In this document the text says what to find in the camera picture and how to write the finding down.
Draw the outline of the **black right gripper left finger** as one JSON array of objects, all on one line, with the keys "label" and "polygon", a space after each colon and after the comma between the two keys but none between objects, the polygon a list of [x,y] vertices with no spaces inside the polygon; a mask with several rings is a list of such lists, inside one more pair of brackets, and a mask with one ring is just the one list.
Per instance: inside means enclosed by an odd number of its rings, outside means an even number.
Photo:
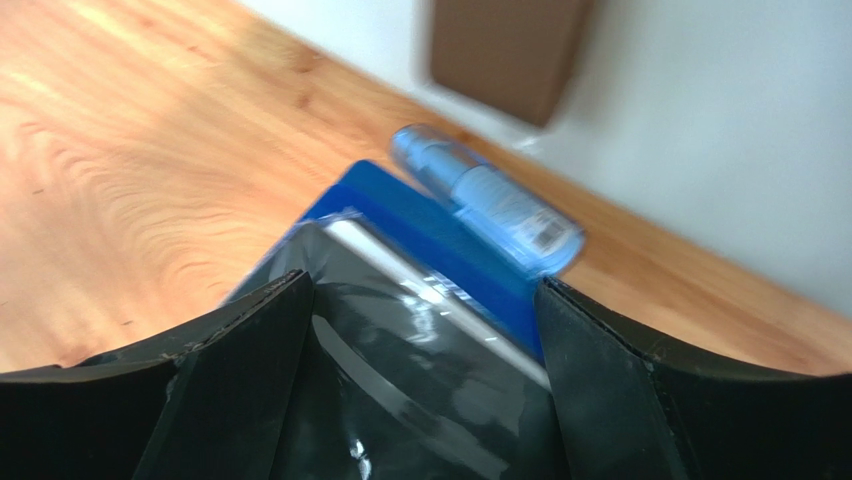
[{"label": "black right gripper left finger", "polygon": [[5,479],[267,479],[314,297],[295,270],[71,367],[1,377]]}]

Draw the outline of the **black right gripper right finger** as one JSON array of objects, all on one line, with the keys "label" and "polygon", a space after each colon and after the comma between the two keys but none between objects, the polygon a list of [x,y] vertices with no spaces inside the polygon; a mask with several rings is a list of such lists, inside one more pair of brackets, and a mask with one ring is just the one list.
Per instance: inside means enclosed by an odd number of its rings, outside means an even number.
[{"label": "black right gripper right finger", "polygon": [[847,479],[851,377],[726,357],[547,278],[534,306],[575,479]]}]

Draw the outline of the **blue highlighter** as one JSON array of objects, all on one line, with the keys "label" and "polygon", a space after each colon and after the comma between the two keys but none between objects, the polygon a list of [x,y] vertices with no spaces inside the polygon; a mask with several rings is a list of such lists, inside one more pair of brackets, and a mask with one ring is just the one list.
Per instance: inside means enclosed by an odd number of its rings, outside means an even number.
[{"label": "blue highlighter", "polygon": [[529,277],[559,274],[584,246],[577,222],[428,125],[395,132],[390,154],[460,223]]}]

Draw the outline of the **white three drawer organizer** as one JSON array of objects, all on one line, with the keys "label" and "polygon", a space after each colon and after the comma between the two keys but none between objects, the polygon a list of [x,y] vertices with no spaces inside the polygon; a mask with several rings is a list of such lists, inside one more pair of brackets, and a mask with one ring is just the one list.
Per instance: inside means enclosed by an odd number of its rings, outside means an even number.
[{"label": "white three drawer organizer", "polygon": [[851,311],[851,5],[603,1],[535,128],[433,83],[427,1],[253,1],[309,45],[843,314]]}]

